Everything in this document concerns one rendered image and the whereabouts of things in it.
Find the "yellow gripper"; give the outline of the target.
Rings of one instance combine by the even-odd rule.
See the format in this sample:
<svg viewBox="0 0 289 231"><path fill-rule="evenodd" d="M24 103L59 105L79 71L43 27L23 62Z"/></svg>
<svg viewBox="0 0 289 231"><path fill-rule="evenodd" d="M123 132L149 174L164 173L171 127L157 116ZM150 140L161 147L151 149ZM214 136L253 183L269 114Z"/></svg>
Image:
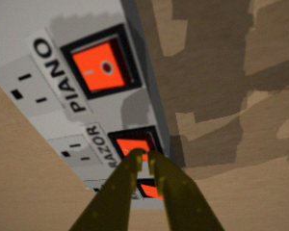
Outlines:
<svg viewBox="0 0 289 231"><path fill-rule="evenodd" d="M163 197L170 231L224 231L192 178L159 151L147 151L147 161L157 196ZM142 165L143 149L133 148L68 231L128 231L132 193Z"/></svg>

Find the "white power strip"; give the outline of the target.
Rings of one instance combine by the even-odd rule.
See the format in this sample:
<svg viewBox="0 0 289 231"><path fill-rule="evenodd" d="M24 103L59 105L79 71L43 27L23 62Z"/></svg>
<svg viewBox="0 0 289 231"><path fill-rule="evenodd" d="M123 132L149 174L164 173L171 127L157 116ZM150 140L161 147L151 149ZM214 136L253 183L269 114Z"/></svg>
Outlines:
<svg viewBox="0 0 289 231"><path fill-rule="evenodd" d="M135 0L0 0L0 87L94 194L141 147L130 210L165 209L147 151L177 162Z"/></svg>

